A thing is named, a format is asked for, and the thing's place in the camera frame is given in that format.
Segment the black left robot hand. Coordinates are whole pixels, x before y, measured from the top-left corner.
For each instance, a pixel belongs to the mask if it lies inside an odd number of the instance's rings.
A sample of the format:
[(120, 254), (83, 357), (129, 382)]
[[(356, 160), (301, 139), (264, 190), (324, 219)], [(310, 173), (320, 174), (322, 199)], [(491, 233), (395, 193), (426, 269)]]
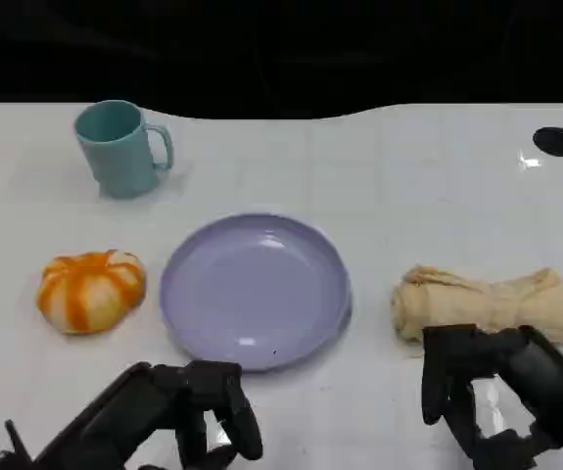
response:
[(257, 419), (232, 362), (139, 362), (120, 374), (36, 458), (40, 469), (122, 469), (156, 431), (173, 432), (185, 469), (262, 457)]

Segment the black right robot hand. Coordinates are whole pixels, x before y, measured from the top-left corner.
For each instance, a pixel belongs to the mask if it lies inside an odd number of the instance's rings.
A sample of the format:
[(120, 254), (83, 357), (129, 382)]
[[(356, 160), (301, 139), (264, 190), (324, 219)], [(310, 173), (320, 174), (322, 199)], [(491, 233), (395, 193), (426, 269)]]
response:
[[(474, 325), (423, 330), (422, 415), (444, 419), (476, 469), (532, 469), (563, 448), (563, 353), (532, 326), (486, 333)], [(508, 429), (484, 437), (472, 383), (499, 376), (534, 416), (530, 435)]]

